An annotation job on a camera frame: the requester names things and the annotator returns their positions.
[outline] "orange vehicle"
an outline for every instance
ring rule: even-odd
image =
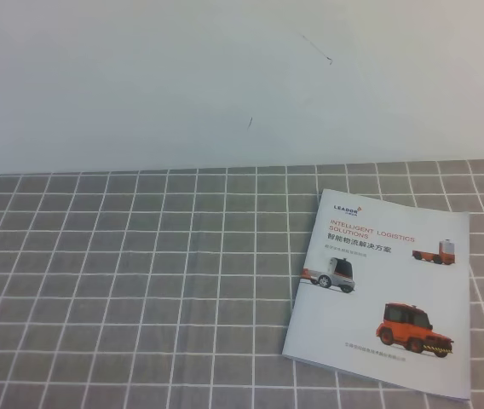
[[[445,358],[452,353],[454,341],[431,330],[433,326],[423,310],[414,305],[389,302],[384,310],[384,321],[377,328],[377,337],[385,345],[396,343],[416,354],[429,351]]]
[[[439,254],[413,250],[412,256],[417,260],[425,260],[435,264],[445,263],[448,266],[454,264],[454,243],[450,240],[443,240],[439,243]]]

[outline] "vehicle wheel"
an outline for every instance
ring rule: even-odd
[[[380,340],[384,345],[391,345],[394,343],[394,334],[389,328],[384,328],[380,331]]]
[[[320,282],[320,285],[324,288],[331,287],[331,279],[326,275],[321,275],[318,281]]]
[[[411,341],[409,341],[409,347],[411,349],[411,352],[421,354],[424,350],[424,343],[420,339],[413,338]]]

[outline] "white booklet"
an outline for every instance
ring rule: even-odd
[[[470,398],[470,222],[325,189],[283,355]]]

